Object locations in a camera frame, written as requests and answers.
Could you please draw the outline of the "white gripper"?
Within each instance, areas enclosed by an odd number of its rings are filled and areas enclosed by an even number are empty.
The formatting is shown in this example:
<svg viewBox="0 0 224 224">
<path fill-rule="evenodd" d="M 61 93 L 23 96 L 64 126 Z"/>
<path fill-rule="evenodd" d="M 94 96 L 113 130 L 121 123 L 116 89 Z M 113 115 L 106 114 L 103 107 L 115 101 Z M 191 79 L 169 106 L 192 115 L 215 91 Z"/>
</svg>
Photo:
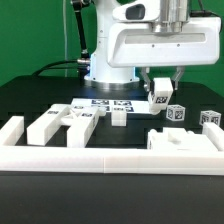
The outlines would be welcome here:
<svg viewBox="0 0 224 224">
<path fill-rule="evenodd" d="M 151 90 L 149 67 L 178 66 L 175 90 L 189 65 L 214 64 L 220 55 L 221 19 L 190 17 L 186 0 L 135 0 L 112 11 L 107 62 L 143 67 L 144 89 Z"/>
</svg>

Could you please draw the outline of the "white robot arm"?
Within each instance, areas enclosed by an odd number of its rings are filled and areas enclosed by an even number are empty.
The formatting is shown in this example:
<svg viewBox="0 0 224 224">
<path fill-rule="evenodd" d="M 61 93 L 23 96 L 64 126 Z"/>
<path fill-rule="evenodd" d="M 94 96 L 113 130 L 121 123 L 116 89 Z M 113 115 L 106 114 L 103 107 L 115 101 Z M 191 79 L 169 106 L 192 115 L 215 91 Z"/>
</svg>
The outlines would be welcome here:
<svg viewBox="0 0 224 224">
<path fill-rule="evenodd" d="M 190 0 L 93 0 L 97 47 L 85 81 L 102 88 L 135 86 L 135 69 L 214 64 L 221 18 L 190 11 Z"/>
</svg>

